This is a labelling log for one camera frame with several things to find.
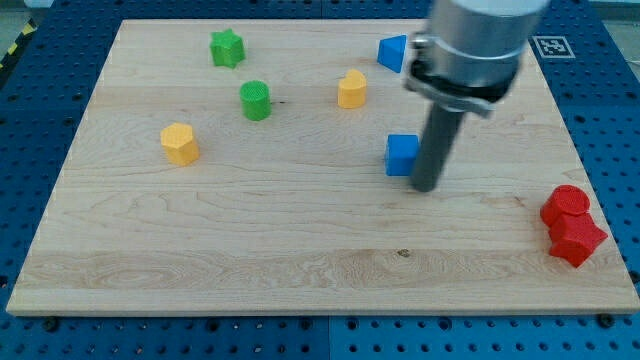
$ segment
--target green block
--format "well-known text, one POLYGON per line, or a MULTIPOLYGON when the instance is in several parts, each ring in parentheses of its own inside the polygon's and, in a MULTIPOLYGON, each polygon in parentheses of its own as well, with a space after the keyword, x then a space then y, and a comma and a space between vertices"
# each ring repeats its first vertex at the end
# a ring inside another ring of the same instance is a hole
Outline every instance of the green block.
POLYGON ((269 88, 262 81, 249 81, 240 88, 242 112, 249 120, 260 121, 271 115, 269 88))
POLYGON ((244 45, 242 38, 227 29, 222 32, 211 33, 211 57, 215 66, 235 68, 244 60, 244 45))

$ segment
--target red block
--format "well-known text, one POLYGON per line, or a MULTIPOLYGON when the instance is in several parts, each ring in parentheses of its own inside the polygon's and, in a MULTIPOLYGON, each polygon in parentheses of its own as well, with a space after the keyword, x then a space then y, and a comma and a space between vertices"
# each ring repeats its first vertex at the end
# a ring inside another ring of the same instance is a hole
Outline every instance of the red block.
POLYGON ((591 215, 560 215, 549 229, 549 255, 566 259, 574 267, 580 266, 606 238, 593 222, 591 215))
POLYGON ((579 216, 589 211, 589 197, 580 188, 573 185, 560 185, 540 209, 542 221, 551 227, 560 215, 579 216))

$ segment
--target toy block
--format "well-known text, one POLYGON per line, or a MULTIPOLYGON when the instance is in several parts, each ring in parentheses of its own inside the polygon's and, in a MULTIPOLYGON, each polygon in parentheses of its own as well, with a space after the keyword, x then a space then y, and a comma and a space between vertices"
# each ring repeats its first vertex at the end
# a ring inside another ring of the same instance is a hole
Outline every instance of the toy block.
POLYGON ((380 40, 380 44, 378 45, 378 63, 399 73, 402 71, 406 45, 407 35, 380 40))
POLYGON ((200 157, 191 125, 173 123, 160 132, 160 141, 169 162, 185 166, 200 157))
POLYGON ((347 71, 338 83, 338 106, 343 109, 359 108, 367 101, 367 78, 356 69, 347 71))
POLYGON ((549 255, 566 259, 573 267, 587 260, 606 238, 607 233, 596 226, 591 215, 562 214, 549 230, 549 255))
POLYGON ((542 221, 551 227, 560 215, 579 216, 589 211, 589 197, 573 185, 560 185, 540 209, 542 221))
POLYGON ((384 162, 387 176, 409 176, 420 147, 417 135, 390 134, 384 162))
POLYGON ((249 120, 260 121, 271 115, 269 87, 262 81, 254 80, 242 84, 240 101, 242 113, 249 120))
POLYGON ((211 57, 215 66, 226 66, 234 69, 244 60, 244 45, 242 38, 227 29, 222 32, 211 33, 211 57))

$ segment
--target wooden board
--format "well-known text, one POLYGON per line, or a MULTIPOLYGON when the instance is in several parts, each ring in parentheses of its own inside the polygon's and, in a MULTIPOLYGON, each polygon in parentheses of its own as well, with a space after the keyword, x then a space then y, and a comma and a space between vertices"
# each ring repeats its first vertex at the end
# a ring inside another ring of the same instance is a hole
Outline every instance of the wooden board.
MULTIPOLYGON (((437 191, 384 174, 389 133, 428 102, 376 63, 422 21, 125 21, 8 305, 14 315, 573 314, 639 308, 611 239, 579 269, 547 255, 538 211, 585 171, 531 53, 492 119, 468 116, 437 191), (213 67, 232 27, 247 60, 213 67), (338 80, 368 77, 365 107, 338 80), (273 114, 238 90, 269 84, 273 114), (201 158, 167 163, 192 124, 201 158)), ((412 58, 408 54, 406 61, 412 58)))

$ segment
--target blue cube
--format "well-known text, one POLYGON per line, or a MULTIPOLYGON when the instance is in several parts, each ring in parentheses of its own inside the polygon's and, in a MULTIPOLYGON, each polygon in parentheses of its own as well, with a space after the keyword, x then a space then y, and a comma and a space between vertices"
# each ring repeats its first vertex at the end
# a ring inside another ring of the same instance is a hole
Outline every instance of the blue cube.
POLYGON ((402 71, 406 45, 407 35, 380 40, 380 44, 378 45, 378 62, 399 73, 402 71))
POLYGON ((384 154, 387 176, 411 175, 419 147, 418 135, 390 134, 384 154))

